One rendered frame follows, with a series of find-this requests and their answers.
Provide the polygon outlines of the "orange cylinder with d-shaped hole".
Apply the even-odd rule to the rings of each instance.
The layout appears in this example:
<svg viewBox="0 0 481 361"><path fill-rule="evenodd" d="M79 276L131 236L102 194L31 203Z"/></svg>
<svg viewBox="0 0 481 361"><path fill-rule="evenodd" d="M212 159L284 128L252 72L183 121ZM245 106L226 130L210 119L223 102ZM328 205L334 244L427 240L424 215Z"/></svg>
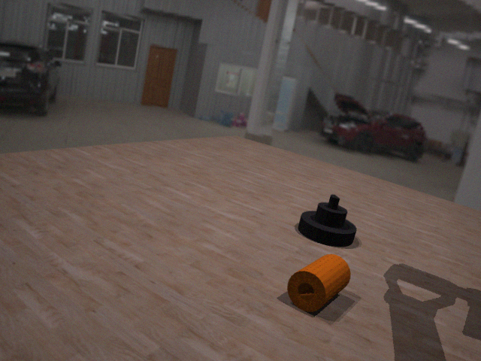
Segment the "orange cylinder with d-shaped hole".
<svg viewBox="0 0 481 361"><path fill-rule="evenodd" d="M349 283L346 261L326 254L294 273L287 283L292 303L302 311L318 311Z"/></svg>

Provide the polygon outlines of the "black round pedestal with shaft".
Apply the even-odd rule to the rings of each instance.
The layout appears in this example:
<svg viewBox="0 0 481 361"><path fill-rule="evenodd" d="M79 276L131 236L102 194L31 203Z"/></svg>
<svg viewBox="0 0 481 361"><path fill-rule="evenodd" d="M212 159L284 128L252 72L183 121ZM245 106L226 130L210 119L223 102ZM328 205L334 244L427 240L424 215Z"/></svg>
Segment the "black round pedestal with shaft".
<svg viewBox="0 0 481 361"><path fill-rule="evenodd" d="M347 210L338 205L339 198L331 195L328 203L319 203L317 211L301 215L298 230L310 239L331 247L346 247L353 243L356 227L345 220Z"/></svg>

